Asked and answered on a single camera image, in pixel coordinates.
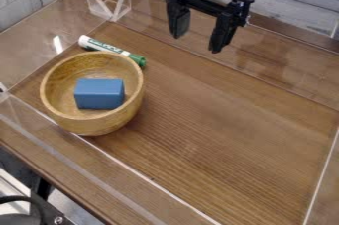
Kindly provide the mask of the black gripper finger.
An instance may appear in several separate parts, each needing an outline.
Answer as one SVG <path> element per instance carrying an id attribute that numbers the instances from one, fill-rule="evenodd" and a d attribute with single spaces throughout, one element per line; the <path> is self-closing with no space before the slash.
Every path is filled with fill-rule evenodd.
<path id="1" fill-rule="evenodd" d="M 190 24 L 190 10 L 180 0 L 166 0 L 169 32 L 174 39 L 185 35 Z"/>
<path id="2" fill-rule="evenodd" d="M 222 47 L 231 42 L 236 32 L 237 22 L 235 15 L 222 12 L 216 20 L 216 26 L 209 39 L 208 50 L 216 54 L 221 51 Z"/>

